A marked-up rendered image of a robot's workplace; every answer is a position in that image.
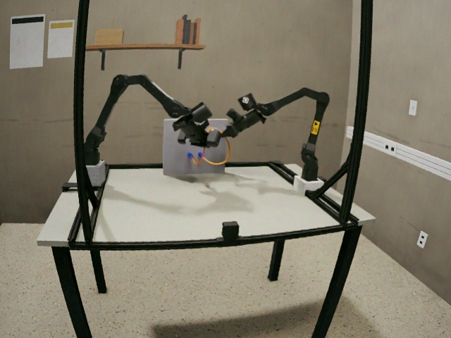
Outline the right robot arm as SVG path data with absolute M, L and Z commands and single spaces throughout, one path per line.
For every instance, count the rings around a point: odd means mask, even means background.
M 296 92 L 293 92 L 291 94 L 288 94 L 287 96 L 284 96 L 281 99 L 271 101 L 268 103 L 263 104 L 257 103 L 252 95 L 252 93 L 249 93 L 248 95 L 242 96 L 238 99 L 241 107 L 244 111 L 249 111 L 254 108 L 253 111 L 250 111 L 246 114 L 248 121 L 254 125 L 261 121 L 263 124 L 266 118 L 264 116 L 270 116 L 273 113 L 282 108 L 283 106 L 296 101 L 303 96 L 307 96 L 311 99 L 316 100 L 316 113 L 314 116 L 313 125 L 311 128 L 311 132 L 309 135 L 309 141 L 307 144 L 303 144 L 301 155 L 302 155 L 302 161 L 305 163 L 304 168 L 302 169 L 302 176 L 300 176 L 303 180 L 307 182 L 313 182 L 313 181 L 319 181 L 317 179 L 318 175 L 318 159 L 315 157 L 315 148 L 316 148 L 316 140 L 319 134 L 321 121 L 323 118 L 323 114 L 328 106 L 328 103 L 330 101 L 329 95 L 325 92 L 318 92 L 314 91 L 312 89 L 309 89 L 307 87 L 302 87 L 301 89 L 297 90 Z M 261 111 L 260 113 L 258 111 Z M 237 114 L 236 114 L 236 113 Z M 262 115 L 263 114 L 263 115 Z M 235 111 L 233 108 L 231 108 L 226 115 L 233 119 L 234 124 L 236 124 L 239 120 L 242 119 L 243 115 L 240 115 L 237 111 Z

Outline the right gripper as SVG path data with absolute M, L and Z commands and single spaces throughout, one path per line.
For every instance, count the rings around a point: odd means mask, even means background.
M 243 130 L 246 130 L 247 128 L 251 127 L 252 124 L 248 121 L 246 114 L 243 115 L 242 119 L 239 120 L 236 124 L 229 123 L 226 125 L 226 130 L 222 132 L 222 137 L 236 137 L 239 133 L 241 133 Z M 237 129 L 236 129 L 237 128 Z

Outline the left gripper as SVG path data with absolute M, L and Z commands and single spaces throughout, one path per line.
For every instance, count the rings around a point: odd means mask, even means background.
M 203 147 L 203 148 L 205 147 L 208 149 L 210 146 L 217 147 L 220 142 L 221 135 L 222 135 L 220 133 L 220 131 L 212 130 L 212 131 L 210 131 L 210 133 L 205 132 L 205 134 L 204 134 L 201 131 L 201 129 L 199 128 L 199 123 L 196 123 L 196 125 L 197 125 L 196 129 L 192 134 L 185 134 L 181 130 L 180 134 L 178 136 L 178 143 L 186 144 L 185 140 L 186 140 L 186 138 L 188 138 L 188 139 L 190 139 L 189 142 L 191 142 L 192 146 L 199 146 L 199 147 Z

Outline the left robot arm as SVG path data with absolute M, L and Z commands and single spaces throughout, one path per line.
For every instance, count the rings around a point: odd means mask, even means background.
M 185 115 L 173 122 L 172 126 L 175 132 L 181 129 L 185 134 L 192 134 L 196 129 L 196 123 L 199 123 L 199 128 L 205 134 L 205 129 L 209 125 L 208 118 L 213 114 L 208 110 L 208 107 L 205 107 L 203 101 L 194 108 L 184 107 L 179 101 L 168 96 L 144 74 L 133 76 L 117 75 L 113 79 L 109 97 L 104 104 L 97 123 L 88 134 L 86 142 L 84 143 L 86 165 L 97 165 L 100 162 L 99 151 L 97 148 L 99 147 L 99 144 L 104 141 L 107 134 L 107 132 L 105 132 L 105 127 L 111 113 L 119 97 L 128 86 L 138 84 L 145 88 L 158 102 L 161 103 L 170 117 L 179 118 L 180 116 Z

